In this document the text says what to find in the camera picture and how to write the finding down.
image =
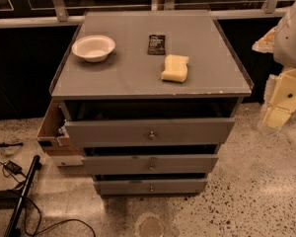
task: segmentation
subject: chest of drawers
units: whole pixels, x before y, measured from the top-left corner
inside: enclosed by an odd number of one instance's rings
[[[106,35],[116,48],[101,63],[72,53],[55,77],[72,143],[101,196],[199,194],[251,81],[207,11],[89,12],[77,39]],[[189,56],[183,83],[160,79],[164,55],[149,35]]]

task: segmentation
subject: floor drain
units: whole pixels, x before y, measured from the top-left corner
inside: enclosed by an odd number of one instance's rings
[[[163,237],[164,229],[155,217],[147,217],[140,225],[140,237]]]

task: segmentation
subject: drawer knob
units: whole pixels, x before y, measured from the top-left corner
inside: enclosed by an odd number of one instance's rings
[[[149,166],[149,170],[152,171],[152,170],[155,170],[155,169],[156,169],[156,167],[151,163],[150,166]]]
[[[155,133],[153,131],[150,131],[148,137],[149,137],[150,140],[154,140],[156,138],[156,135],[155,135]]]

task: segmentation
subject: bowl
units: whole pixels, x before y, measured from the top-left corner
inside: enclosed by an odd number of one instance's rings
[[[115,42],[106,36],[87,36],[76,40],[72,52],[88,62],[100,62],[115,48]]]

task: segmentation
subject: concrete floor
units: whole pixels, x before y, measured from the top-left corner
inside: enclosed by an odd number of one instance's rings
[[[76,218],[98,237],[296,236],[296,113],[280,131],[265,134],[258,129],[259,110],[256,103],[240,106],[208,186],[196,197],[101,199],[82,167],[55,167],[42,152],[36,141],[42,118],[0,120],[0,142],[24,142],[0,149],[0,160],[12,159],[27,171],[33,156],[41,157],[30,192],[42,214],[39,229]],[[15,185],[0,170],[0,189]],[[0,204],[0,237],[10,213]],[[28,232],[37,221],[29,205]],[[39,236],[93,235],[81,222],[71,221]]]

